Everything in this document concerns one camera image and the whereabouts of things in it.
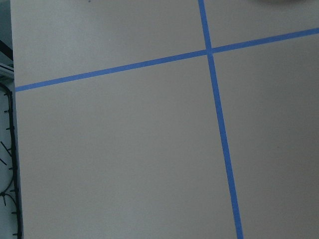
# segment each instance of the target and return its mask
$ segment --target blue tape line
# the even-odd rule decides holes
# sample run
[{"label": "blue tape line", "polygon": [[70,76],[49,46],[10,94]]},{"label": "blue tape line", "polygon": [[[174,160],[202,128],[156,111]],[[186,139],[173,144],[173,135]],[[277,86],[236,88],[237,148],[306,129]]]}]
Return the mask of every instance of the blue tape line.
[{"label": "blue tape line", "polygon": [[159,58],[159,59],[155,59],[155,60],[143,61],[143,62],[134,63],[134,64],[130,64],[130,65],[118,66],[118,67],[83,73],[83,74],[74,75],[74,76],[67,76],[67,77],[53,79],[53,80],[49,80],[49,81],[33,83],[33,84],[25,85],[25,86],[18,86],[15,88],[15,91],[16,92],[25,91],[25,90],[55,85],[55,84],[59,84],[59,83],[69,82],[69,81],[76,81],[76,80],[81,80],[81,79],[85,79],[85,78],[102,76],[102,75],[137,69],[137,68],[146,67],[146,66],[153,66],[153,65],[157,65],[157,64],[171,62],[171,61],[178,61],[178,60],[182,60],[182,59],[203,56],[206,54],[207,54],[206,50],[193,51],[193,52],[179,54],[179,55],[175,55],[175,56],[168,56],[168,57]]},{"label": "blue tape line", "polygon": [[293,39],[293,38],[303,37],[303,36],[309,36],[309,35],[314,35],[314,34],[319,34],[319,28],[313,28],[313,29],[309,29],[309,30],[305,30],[305,31],[297,31],[297,32],[292,32],[292,33],[287,33],[287,34],[282,34],[282,35],[277,35],[277,36],[271,36],[271,37],[261,38],[261,39],[257,39],[257,40],[245,41],[245,42],[230,44],[230,45],[226,45],[226,46],[214,47],[212,49],[212,52],[217,53],[217,52],[231,51],[231,50],[235,50],[235,49],[240,49],[240,48],[245,48],[245,47],[250,47],[250,46],[257,46],[257,45],[262,45],[262,44],[266,44],[266,43],[283,41],[283,40],[288,40],[288,39]]},{"label": "blue tape line", "polygon": [[231,205],[232,205],[232,209],[233,209],[236,234],[237,234],[238,239],[243,239],[244,236],[243,236],[243,230],[242,230],[242,226],[241,226],[234,175],[233,175],[233,170],[232,170],[232,166],[231,166],[224,116],[223,116],[220,94],[219,94],[219,89],[218,89],[215,63],[214,63],[213,54],[211,52],[212,51],[211,41],[210,41],[210,36],[209,36],[209,29],[208,29],[204,0],[198,0],[198,5],[199,5],[200,18],[201,18],[202,27],[203,27],[205,45],[206,45],[206,49],[208,52],[208,54],[207,54],[208,66],[209,66],[211,84],[212,84],[212,88],[213,88],[213,95],[214,95],[214,100],[215,100],[219,133],[220,133],[221,144],[222,144],[222,148],[223,148],[223,154],[224,154],[224,160],[225,160],[225,166],[226,166],[226,174],[227,174],[227,179],[228,179],[228,186],[229,186],[229,192],[230,192]]}]

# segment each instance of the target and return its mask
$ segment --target black wire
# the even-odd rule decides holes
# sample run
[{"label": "black wire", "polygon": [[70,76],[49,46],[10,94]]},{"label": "black wire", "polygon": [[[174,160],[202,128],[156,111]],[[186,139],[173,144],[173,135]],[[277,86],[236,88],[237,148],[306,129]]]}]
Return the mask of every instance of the black wire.
[{"label": "black wire", "polygon": [[2,144],[2,146],[4,147],[4,149],[7,151],[7,153],[10,155],[10,157],[11,157],[11,153],[9,152],[9,149],[5,146],[5,144],[2,142],[2,141],[0,141],[0,143]]},{"label": "black wire", "polygon": [[[1,192],[1,196],[3,196],[3,198],[5,196],[9,196],[15,204],[16,207],[16,219],[17,219],[17,233],[14,233],[14,236],[17,236],[17,239],[21,239],[22,238],[22,218],[21,218],[21,204],[20,204],[20,195],[19,195],[19,188],[18,188],[18,176],[17,176],[17,170],[18,170],[18,166],[17,166],[17,157],[16,157],[16,144],[15,144],[15,134],[14,134],[14,124],[13,124],[13,97],[12,97],[12,91],[10,91],[10,89],[5,86],[4,84],[0,83],[0,87],[5,91],[5,95],[8,98],[8,105],[9,105],[9,109],[8,109],[8,113],[9,113],[9,130],[10,130],[10,136],[11,136],[11,160],[12,160],[12,180],[9,184],[9,186],[6,188],[5,191]],[[13,186],[14,186],[14,195],[15,195],[15,200],[14,198],[6,193],[6,191],[9,189],[10,185],[13,182]]]},{"label": "black wire", "polygon": [[4,162],[1,158],[0,158],[0,161],[6,166],[6,162]]}]

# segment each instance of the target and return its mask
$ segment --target dark object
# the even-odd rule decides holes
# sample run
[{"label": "dark object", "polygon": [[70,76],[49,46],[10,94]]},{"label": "dark object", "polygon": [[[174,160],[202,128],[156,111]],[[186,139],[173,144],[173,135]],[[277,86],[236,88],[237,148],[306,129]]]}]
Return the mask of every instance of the dark object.
[{"label": "dark object", "polygon": [[249,0],[253,3],[259,3],[269,6],[290,6],[293,4],[305,3],[313,0]]},{"label": "dark object", "polygon": [[7,148],[3,142],[1,142],[1,144],[12,159],[12,168],[9,169],[9,170],[12,170],[12,178],[10,180],[9,185],[6,187],[6,189],[0,192],[0,197],[3,197],[3,202],[5,206],[6,206],[5,197],[11,198],[13,203],[15,204],[16,211],[12,212],[12,214],[16,214],[17,233],[14,233],[12,235],[17,236],[17,239],[21,239],[22,238],[22,219],[21,219],[21,203],[20,203],[19,189],[18,189],[18,177],[17,177],[18,166],[17,166],[16,145],[15,145],[15,135],[14,135],[14,125],[13,125],[13,98],[12,98],[12,91],[10,91],[10,89],[7,86],[0,83],[0,89],[5,91],[5,96],[7,96],[8,98],[8,110],[6,113],[9,114],[9,128],[7,128],[7,130],[10,130],[11,147]]},{"label": "dark object", "polygon": [[3,41],[0,40],[0,51],[6,55],[11,61],[13,61],[13,51]]}]

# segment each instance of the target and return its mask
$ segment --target gray surface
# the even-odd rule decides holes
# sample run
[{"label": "gray surface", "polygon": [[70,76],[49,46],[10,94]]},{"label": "gray surface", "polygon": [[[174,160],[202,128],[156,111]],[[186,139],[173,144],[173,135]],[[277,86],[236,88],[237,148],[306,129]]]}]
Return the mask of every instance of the gray surface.
[{"label": "gray surface", "polygon": [[205,3],[214,47],[319,26],[318,0],[206,0]]},{"label": "gray surface", "polygon": [[246,239],[319,235],[319,37],[215,55]]},{"label": "gray surface", "polygon": [[13,0],[16,86],[205,48],[195,0]]},{"label": "gray surface", "polygon": [[206,57],[17,94],[25,239],[236,237]]}]

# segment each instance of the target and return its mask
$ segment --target black cable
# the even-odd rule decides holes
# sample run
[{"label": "black cable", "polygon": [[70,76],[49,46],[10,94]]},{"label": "black cable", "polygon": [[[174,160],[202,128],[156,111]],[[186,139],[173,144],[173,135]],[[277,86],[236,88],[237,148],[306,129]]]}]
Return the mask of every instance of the black cable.
[{"label": "black cable", "polygon": [[4,162],[1,158],[0,158],[0,161],[6,166],[6,162]]},{"label": "black cable", "polygon": [[[20,203],[20,195],[19,195],[19,188],[18,188],[18,176],[17,176],[17,170],[18,170],[18,165],[17,165],[17,157],[16,157],[16,144],[15,144],[15,134],[14,134],[14,121],[13,121],[13,97],[12,97],[12,91],[5,86],[4,84],[0,83],[0,88],[2,88],[5,91],[5,96],[8,98],[8,114],[9,114],[9,128],[7,130],[10,130],[10,137],[11,137],[11,148],[7,149],[7,152],[9,153],[9,150],[11,151],[10,156],[12,159],[12,180],[9,184],[9,186],[0,193],[0,196],[9,196],[16,207],[16,211],[12,212],[12,214],[16,214],[16,219],[17,219],[17,233],[14,233],[14,236],[17,236],[17,239],[22,238],[22,218],[21,218],[21,203]],[[13,190],[10,190],[10,192],[14,192],[15,199],[6,191],[9,189],[10,185],[13,182]]]},{"label": "black cable", "polygon": [[10,155],[10,157],[11,157],[10,149],[8,149],[2,141],[0,141],[0,143],[2,144],[2,146],[4,147],[4,149],[7,151],[7,153],[8,153],[8,154]]}]

